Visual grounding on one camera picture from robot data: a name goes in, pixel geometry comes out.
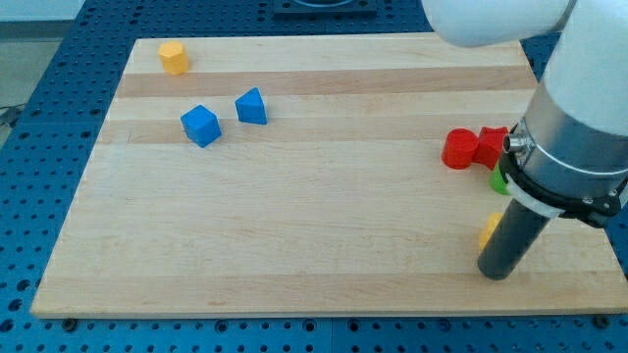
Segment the wood grain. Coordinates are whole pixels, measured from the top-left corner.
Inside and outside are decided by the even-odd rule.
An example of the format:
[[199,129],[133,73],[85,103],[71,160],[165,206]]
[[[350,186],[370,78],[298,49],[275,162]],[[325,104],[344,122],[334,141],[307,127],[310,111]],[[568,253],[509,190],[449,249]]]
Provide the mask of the wood grain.
[[[509,198],[440,161],[454,127],[511,126],[535,86],[518,43],[433,34],[184,38],[189,74],[138,40],[31,311],[41,318],[615,313],[602,231],[555,220],[514,274],[476,266]],[[236,119],[250,85],[269,124]],[[190,143],[204,104],[223,136]]]

